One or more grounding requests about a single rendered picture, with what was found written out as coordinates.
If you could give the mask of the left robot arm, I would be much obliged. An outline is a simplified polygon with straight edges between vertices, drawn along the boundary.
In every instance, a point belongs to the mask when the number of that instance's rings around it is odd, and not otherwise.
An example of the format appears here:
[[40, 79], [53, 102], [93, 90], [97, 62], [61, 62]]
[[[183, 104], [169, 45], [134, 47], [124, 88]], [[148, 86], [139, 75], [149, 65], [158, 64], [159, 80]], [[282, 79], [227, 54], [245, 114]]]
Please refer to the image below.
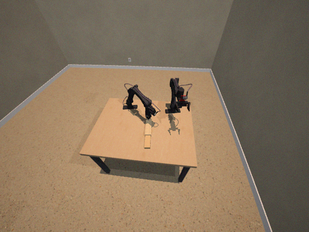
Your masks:
[[[174, 105], [176, 104], [176, 97], [177, 97], [177, 100], [178, 100], [178, 98], [181, 98], [181, 96], [182, 96], [183, 100], [188, 99], [188, 96], [183, 96], [184, 88], [183, 87], [179, 87], [179, 84], [177, 83], [177, 80], [178, 80], [178, 83], [179, 83], [179, 78], [176, 78], [176, 80], [173, 79], [173, 78], [170, 79], [171, 105], [170, 105], [170, 109], [165, 109], [166, 114], [169, 114], [169, 113], [180, 113], [181, 112], [180, 109], [179, 109], [179, 112], [174, 109]], [[177, 87], [177, 85], [178, 85], [178, 87]]]

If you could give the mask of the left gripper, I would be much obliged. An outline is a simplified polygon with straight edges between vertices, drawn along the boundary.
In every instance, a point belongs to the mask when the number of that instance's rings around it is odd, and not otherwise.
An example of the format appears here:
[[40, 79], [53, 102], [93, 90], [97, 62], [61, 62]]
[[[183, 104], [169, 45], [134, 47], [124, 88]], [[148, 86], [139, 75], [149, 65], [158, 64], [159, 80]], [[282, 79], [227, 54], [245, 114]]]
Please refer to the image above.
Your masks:
[[174, 105], [174, 109], [179, 112], [179, 108], [182, 108], [182, 106], [186, 106], [188, 111], [190, 111], [190, 108], [189, 108], [190, 104], [191, 104], [190, 102], [183, 100], [181, 96], [181, 98], [178, 98], [178, 101]]

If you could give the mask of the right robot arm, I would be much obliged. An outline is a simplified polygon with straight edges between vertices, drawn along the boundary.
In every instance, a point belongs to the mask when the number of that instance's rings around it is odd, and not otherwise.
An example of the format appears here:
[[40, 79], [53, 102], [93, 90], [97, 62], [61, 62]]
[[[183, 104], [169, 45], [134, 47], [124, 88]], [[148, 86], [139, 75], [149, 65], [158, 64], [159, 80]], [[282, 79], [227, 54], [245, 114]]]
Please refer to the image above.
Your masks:
[[[135, 88], [134, 88], [135, 87]], [[138, 108], [138, 105], [132, 105], [133, 103], [133, 97], [134, 95], [136, 94], [138, 96], [138, 98], [141, 100], [142, 104], [144, 105], [145, 107], [145, 110], [149, 113], [151, 113], [153, 116], [156, 115], [156, 110], [155, 108], [153, 108], [153, 106], [151, 106], [151, 102], [152, 100], [150, 100], [149, 98], [147, 98], [146, 96], [144, 96], [140, 91], [139, 89], [137, 88], [138, 85], [135, 85], [134, 87], [131, 87], [129, 88], [127, 91], [129, 93], [128, 95], [128, 99], [126, 100], [126, 104], [127, 105], [124, 105], [123, 106], [123, 110], [125, 109], [137, 109]], [[150, 101], [148, 101], [148, 100]]]

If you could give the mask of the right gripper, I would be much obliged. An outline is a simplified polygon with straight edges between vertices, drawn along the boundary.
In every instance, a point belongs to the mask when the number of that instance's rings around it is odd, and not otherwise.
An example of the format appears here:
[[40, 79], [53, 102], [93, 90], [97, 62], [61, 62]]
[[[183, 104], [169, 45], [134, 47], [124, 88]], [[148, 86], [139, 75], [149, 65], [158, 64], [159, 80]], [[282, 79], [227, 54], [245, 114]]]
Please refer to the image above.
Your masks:
[[150, 117], [152, 117], [152, 114], [149, 113], [149, 112], [147, 112], [147, 111], [145, 111], [145, 117], [146, 117], [147, 119], [150, 119]]

